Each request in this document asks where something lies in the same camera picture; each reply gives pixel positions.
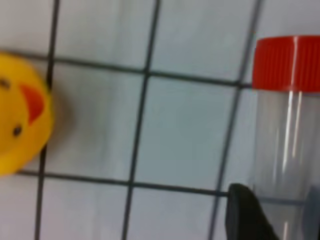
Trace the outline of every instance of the transparent tube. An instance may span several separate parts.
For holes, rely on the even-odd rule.
[[[280,240],[317,240],[320,98],[260,91],[253,191]]]

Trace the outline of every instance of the white tile wall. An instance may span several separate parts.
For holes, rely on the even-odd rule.
[[[227,191],[229,184],[252,184],[252,167],[254,164],[257,93],[243,90],[236,115],[235,128],[222,189]]]
[[[0,180],[0,239],[33,240],[38,180],[24,176]]]
[[[62,0],[56,55],[142,69],[154,3]],[[254,3],[161,1],[152,70],[236,80]],[[319,0],[265,0],[252,34],[320,34],[319,9]],[[46,54],[52,11],[53,0],[2,0],[0,48]],[[32,63],[45,76],[46,63]],[[142,78],[57,64],[46,171],[127,180]],[[234,91],[151,78],[135,180],[213,189]],[[241,93],[223,190],[233,182],[250,184],[256,98],[250,90]],[[25,169],[38,167],[36,160]],[[37,185],[32,177],[0,179],[1,240],[34,239]],[[120,240],[126,196],[125,187],[46,179],[41,239]],[[134,189],[128,240],[205,240],[213,202],[206,195]],[[220,203],[214,240],[226,239],[226,199]]]
[[[120,240],[127,189],[47,179],[41,239]]]
[[[0,48],[46,54],[52,9],[52,0],[1,0]]]
[[[46,170],[128,179],[142,77],[58,64]]]
[[[206,240],[214,198],[136,189],[128,240]]]
[[[214,227],[212,240],[227,240],[225,219],[226,219],[227,199],[221,198],[219,202],[217,219]]]
[[[154,1],[63,0],[58,56],[142,68]]]
[[[254,0],[164,0],[152,69],[236,80]]]
[[[152,78],[136,180],[213,189],[234,89]]]

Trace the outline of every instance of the duck eye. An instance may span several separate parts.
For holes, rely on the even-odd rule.
[[[10,89],[10,82],[5,78],[0,78],[0,88]]]
[[[21,125],[17,125],[13,129],[13,136],[18,137],[21,133],[22,133],[22,127],[21,127]]]

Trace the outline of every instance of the grid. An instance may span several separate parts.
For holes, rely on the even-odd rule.
[[[154,45],[157,37],[157,26],[159,22],[160,11],[161,11],[161,0],[154,0],[154,1],[155,1],[155,5],[153,9],[151,29],[149,32],[147,56],[146,56],[146,61],[143,69],[131,68],[131,67],[115,65],[115,64],[104,64],[100,62],[77,60],[72,58],[55,57],[60,0],[54,0],[51,30],[50,30],[49,51],[47,55],[35,54],[32,52],[17,51],[14,49],[4,49],[7,52],[10,52],[12,54],[19,55],[21,57],[25,57],[28,59],[47,61],[48,65],[47,65],[46,81],[50,88],[52,86],[53,71],[54,71],[55,63],[64,63],[69,65],[75,65],[80,67],[81,66],[90,67],[95,69],[105,69],[105,70],[114,71],[114,72],[131,73],[131,74],[143,76],[142,90],[140,92],[140,100],[139,100],[139,107],[138,107],[138,114],[137,114],[137,123],[136,123],[135,134],[134,134],[133,151],[131,156],[129,180],[116,180],[116,179],[99,178],[99,177],[77,176],[77,175],[70,175],[70,174],[46,173],[45,166],[46,166],[47,147],[44,147],[44,149],[41,151],[39,171],[22,170],[18,173],[19,175],[38,178],[35,230],[34,230],[35,240],[40,239],[41,222],[42,222],[41,217],[42,217],[42,204],[43,204],[43,189],[44,189],[44,180],[46,178],[71,180],[71,181],[78,181],[78,182],[89,182],[89,183],[96,183],[96,184],[126,186],[127,197],[125,202],[124,219],[123,219],[123,226],[122,226],[122,237],[121,237],[122,240],[126,240],[128,235],[134,188],[144,188],[144,189],[154,189],[154,190],[164,190],[164,191],[172,191],[172,192],[180,192],[180,193],[193,193],[193,194],[214,196],[215,201],[212,208],[211,219],[209,223],[209,231],[207,235],[208,240],[213,239],[214,232],[215,232],[215,224],[216,224],[216,219],[217,219],[217,214],[218,214],[218,209],[220,204],[220,198],[228,197],[227,192],[221,191],[222,183],[223,183],[224,174],[226,170],[231,139],[233,136],[235,119],[236,119],[235,117],[238,110],[241,90],[251,88],[251,85],[249,83],[243,83],[243,79],[245,77],[246,68],[249,63],[251,46],[254,41],[253,32],[257,27],[259,13],[261,11],[262,3],[264,0],[255,1],[252,16],[250,19],[250,25],[247,32],[246,44],[243,51],[240,73],[236,81],[225,81],[223,79],[201,77],[196,75],[176,74],[172,72],[152,71],[151,62],[152,62],[153,53],[154,53]],[[136,174],[136,168],[137,168],[137,156],[138,156],[139,144],[140,144],[140,138],[141,138],[141,129],[144,122],[146,95],[148,91],[150,77],[163,77],[173,81],[196,82],[198,84],[209,84],[209,85],[218,85],[218,86],[235,88],[236,91],[232,101],[231,112],[229,115],[229,120],[227,125],[227,132],[224,139],[222,157],[220,160],[218,181],[214,188],[216,190],[135,181],[135,174]]]

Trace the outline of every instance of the clear plastic container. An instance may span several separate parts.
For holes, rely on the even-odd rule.
[[[280,240],[318,240],[320,37],[258,41],[252,84],[258,89],[253,192]]]

